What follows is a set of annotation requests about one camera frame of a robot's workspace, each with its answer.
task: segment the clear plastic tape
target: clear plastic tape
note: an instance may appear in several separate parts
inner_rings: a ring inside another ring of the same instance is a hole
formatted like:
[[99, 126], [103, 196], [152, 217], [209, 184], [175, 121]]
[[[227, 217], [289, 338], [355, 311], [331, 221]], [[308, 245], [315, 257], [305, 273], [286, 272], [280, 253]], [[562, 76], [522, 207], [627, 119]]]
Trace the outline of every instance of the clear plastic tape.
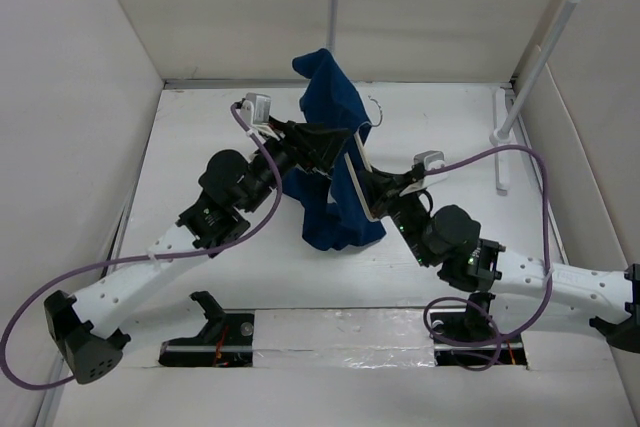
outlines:
[[256, 367], [434, 367], [421, 309], [257, 311]]

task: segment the white table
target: white table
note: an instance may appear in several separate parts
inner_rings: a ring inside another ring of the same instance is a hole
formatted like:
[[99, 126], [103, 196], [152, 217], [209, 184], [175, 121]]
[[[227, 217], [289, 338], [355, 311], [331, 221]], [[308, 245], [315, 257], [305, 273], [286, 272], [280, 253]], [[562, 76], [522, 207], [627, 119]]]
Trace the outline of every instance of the white table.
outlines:
[[[366, 144], [376, 167], [404, 172], [414, 154], [443, 150], [447, 162], [490, 146], [493, 85], [361, 84], [372, 120], [384, 122]], [[165, 91], [160, 100], [122, 255], [144, 251], [197, 198], [197, 179], [218, 150], [254, 150], [229, 114], [247, 91], [272, 97], [271, 113], [302, 121], [301, 88]], [[482, 236], [532, 256], [542, 255], [540, 192], [529, 159], [510, 155], [512, 187], [495, 190], [488, 158], [430, 191], [436, 208], [457, 203], [482, 223]], [[255, 223], [269, 208], [265, 202]], [[418, 267], [393, 225], [367, 248], [319, 252], [300, 234], [302, 207], [284, 198], [265, 230], [179, 278], [140, 311], [185, 311], [188, 296], [209, 290], [227, 309], [424, 306], [456, 294]], [[552, 239], [553, 260], [560, 260]], [[184, 335], [168, 329], [167, 338]], [[457, 368], [164, 369], [158, 346], [128, 356], [89, 386], [64, 389], [56, 427], [220, 422], [225, 425], [634, 425], [610, 352], [603, 341], [531, 333], [531, 370], [496, 367], [472, 374]]]

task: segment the garment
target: garment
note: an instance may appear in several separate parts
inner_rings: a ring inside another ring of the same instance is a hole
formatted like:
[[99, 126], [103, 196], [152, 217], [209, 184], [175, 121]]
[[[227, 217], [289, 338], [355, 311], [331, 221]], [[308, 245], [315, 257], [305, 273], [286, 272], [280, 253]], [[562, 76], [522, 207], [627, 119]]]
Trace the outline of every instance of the garment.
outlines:
[[[353, 84], [326, 49], [292, 62], [293, 69], [310, 80], [300, 99], [300, 109], [310, 123], [327, 128], [359, 131], [364, 143], [371, 126]], [[295, 169], [284, 178], [284, 193], [300, 201], [305, 209], [302, 238], [319, 250], [342, 250], [362, 246], [386, 234], [380, 222], [369, 222], [362, 211], [344, 160], [348, 153], [358, 171], [363, 168], [355, 140], [350, 138], [334, 166], [331, 179]]]

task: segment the white tabletop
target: white tabletop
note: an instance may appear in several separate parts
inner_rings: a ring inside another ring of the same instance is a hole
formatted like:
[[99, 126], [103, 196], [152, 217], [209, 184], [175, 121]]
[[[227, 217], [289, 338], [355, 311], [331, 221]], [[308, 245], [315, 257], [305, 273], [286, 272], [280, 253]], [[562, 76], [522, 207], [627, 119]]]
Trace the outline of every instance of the white tabletop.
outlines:
[[[360, 84], [370, 117], [384, 122], [366, 144], [374, 166], [404, 172], [414, 154], [443, 150], [448, 163], [491, 147], [491, 85]], [[229, 113], [247, 91], [272, 97], [271, 113], [302, 121], [302, 88], [163, 92], [122, 255], [143, 252], [197, 198], [197, 179], [218, 150], [254, 147]], [[482, 224], [481, 235], [540, 257], [540, 192], [531, 163], [509, 156], [512, 187], [496, 193], [494, 162], [452, 172], [430, 188], [436, 208], [456, 203]], [[252, 224], [271, 200], [248, 216]], [[209, 290], [226, 309], [424, 306], [456, 293], [419, 267], [392, 224], [366, 248], [319, 252], [301, 238], [303, 209], [284, 198], [273, 221], [246, 244], [180, 277], [140, 314], [184, 308]], [[552, 239], [552, 258], [560, 260]], [[184, 335], [179, 325], [167, 338]], [[108, 376], [64, 389], [54, 425], [96, 427], [222, 423], [225, 425], [634, 425], [608, 348], [598, 339], [532, 333], [531, 370], [458, 368], [165, 369], [158, 346], [131, 356]]]

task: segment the gray wall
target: gray wall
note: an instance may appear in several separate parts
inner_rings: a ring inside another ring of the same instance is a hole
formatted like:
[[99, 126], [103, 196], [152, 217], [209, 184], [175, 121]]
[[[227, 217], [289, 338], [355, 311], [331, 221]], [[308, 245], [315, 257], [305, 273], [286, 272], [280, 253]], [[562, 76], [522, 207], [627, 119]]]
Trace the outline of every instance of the gray wall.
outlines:
[[[583, 0], [525, 107], [572, 263], [640, 261], [640, 0]], [[636, 417], [640, 360], [618, 354]]]
[[[549, 0], [341, 0], [355, 80], [506, 81]], [[164, 78], [295, 78], [324, 45], [327, 0], [120, 0]]]
[[[117, 0], [0, 0], [0, 11], [4, 328], [46, 281], [104, 259], [162, 83]], [[56, 354], [38, 302], [10, 365], [40, 383]], [[40, 400], [0, 375], [2, 426], [32, 425]]]

